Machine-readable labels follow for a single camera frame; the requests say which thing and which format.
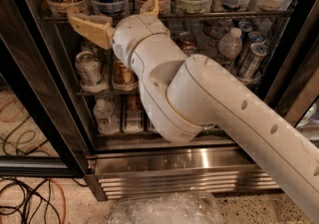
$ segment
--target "robotic arm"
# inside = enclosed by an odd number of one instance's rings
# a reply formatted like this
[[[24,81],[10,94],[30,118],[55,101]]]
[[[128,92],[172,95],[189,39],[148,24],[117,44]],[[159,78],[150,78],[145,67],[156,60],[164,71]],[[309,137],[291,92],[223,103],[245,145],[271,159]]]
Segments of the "robotic arm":
[[[129,16],[112,37],[116,56],[139,77],[142,103],[159,134],[185,143],[203,125],[218,124],[309,217],[319,220],[315,145],[214,60],[188,58],[157,17]]]

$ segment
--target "clear plastic wrap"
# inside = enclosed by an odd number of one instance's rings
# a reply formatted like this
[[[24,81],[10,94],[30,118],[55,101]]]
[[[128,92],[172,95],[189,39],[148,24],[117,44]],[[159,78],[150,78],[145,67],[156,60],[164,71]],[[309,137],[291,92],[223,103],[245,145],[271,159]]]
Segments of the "clear plastic wrap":
[[[159,197],[122,200],[108,224],[222,224],[210,193],[172,193]]]

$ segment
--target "water bottle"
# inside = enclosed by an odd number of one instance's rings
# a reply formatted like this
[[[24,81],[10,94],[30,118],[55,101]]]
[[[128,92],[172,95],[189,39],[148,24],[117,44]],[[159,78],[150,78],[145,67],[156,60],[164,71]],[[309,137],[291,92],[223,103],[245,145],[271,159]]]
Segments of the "water bottle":
[[[98,99],[93,113],[98,124],[99,133],[114,134],[120,131],[119,119],[116,116],[112,102]]]
[[[227,69],[230,69],[231,64],[237,58],[241,51],[241,30],[231,28],[230,32],[224,35],[218,43],[218,55],[216,61]]]

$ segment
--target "speckled floor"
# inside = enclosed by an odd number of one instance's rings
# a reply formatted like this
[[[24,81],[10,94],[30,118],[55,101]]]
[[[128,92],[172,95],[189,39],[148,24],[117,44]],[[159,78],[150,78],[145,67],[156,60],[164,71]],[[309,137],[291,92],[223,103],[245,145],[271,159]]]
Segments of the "speckled floor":
[[[29,184],[31,187],[36,187],[42,181],[41,178],[19,178],[19,180]],[[62,186],[66,198],[66,224],[108,223],[108,219],[119,201],[97,202],[87,187],[79,186],[74,180],[57,179],[57,181]],[[54,184],[51,185],[51,189],[51,202],[62,217],[61,192]],[[41,187],[39,193],[48,198],[48,186]],[[280,191],[247,194],[226,193],[215,194],[214,196],[225,224],[313,223],[287,195]],[[22,197],[21,190],[18,187],[12,187],[10,190],[0,194],[0,205],[17,206]],[[37,198],[33,200],[33,210],[38,205],[38,202]],[[45,223],[44,211],[45,204],[43,203],[31,223]],[[1,218],[3,224],[21,223],[21,217],[18,213],[9,216],[2,215]],[[50,208],[48,209],[47,223],[59,223],[56,213]]]

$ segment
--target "refrigerator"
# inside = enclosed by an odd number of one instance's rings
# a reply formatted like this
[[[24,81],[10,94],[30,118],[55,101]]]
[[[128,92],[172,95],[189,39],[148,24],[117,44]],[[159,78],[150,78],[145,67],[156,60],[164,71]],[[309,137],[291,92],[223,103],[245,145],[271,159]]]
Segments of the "refrigerator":
[[[139,89],[115,89],[113,52],[99,50],[106,57],[108,87],[97,93],[83,91],[75,67],[83,37],[66,17],[56,16],[47,1],[1,0],[0,73],[2,84],[14,92],[58,155],[3,154],[1,175],[83,177],[98,201],[181,191],[279,189],[218,125],[208,125],[184,145],[173,144],[153,130],[141,111],[129,125],[139,129],[131,132],[125,123],[127,99],[137,98]],[[94,14],[90,1],[85,0],[87,13]],[[138,13],[131,1],[129,15]],[[115,16],[114,25],[125,16]],[[174,41],[184,31],[195,35],[199,52],[207,47],[202,32],[209,20],[270,21],[269,55],[251,90],[318,146],[319,125],[312,118],[319,94],[318,0],[292,0],[283,11],[172,10],[159,18]],[[98,98],[118,100],[118,133],[99,132],[93,113]]]

